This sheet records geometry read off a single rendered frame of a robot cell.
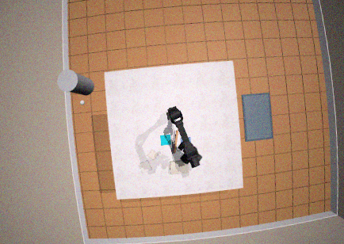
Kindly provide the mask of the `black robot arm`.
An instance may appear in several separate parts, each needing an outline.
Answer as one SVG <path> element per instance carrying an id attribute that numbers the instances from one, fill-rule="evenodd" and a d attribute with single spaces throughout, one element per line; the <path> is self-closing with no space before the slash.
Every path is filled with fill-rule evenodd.
<path id="1" fill-rule="evenodd" d="M 189 141 L 189 138 L 186 134 L 185 128 L 184 128 L 184 124 L 183 124 L 183 115 L 181 113 L 181 111 L 179 109 L 177 109 L 176 106 L 172 107 L 172 108 L 168 108 L 168 113 L 169 113 L 169 117 L 171 120 L 171 123 L 176 125 L 176 128 L 178 128 L 179 133 L 181 135 L 182 141 L 184 143 L 184 154 L 182 155 L 182 157 L 180 158 L 185 164 L 187 163 L 191 163 L 191 166 L 193 168 L 197 167 L 200 165 L 199 163 L 199 159 L 197 156 L 199 156 L 198 150 L 197 148 Z M 178 121 L 174 121 L 177 118 L 180 118 L 180 120 Z"/>

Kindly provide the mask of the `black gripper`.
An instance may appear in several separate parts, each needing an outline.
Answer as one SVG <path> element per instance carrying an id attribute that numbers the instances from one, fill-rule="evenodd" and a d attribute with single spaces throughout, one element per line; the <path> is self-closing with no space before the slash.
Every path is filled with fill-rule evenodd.
<path id="1" fill-rule="evenodd" d="M 183 150 L 184 149 L 184 143 L 183 142 L 181 142 L 181 144 L 179 145 L 178 149 L 184 153 L 184 150 Z M 197 157 L 198 157 L 198 159 L 200 161 L 201 158 L 202 158 L 202 155 L 199 154 L 199 156 L 197 156 Z"/>

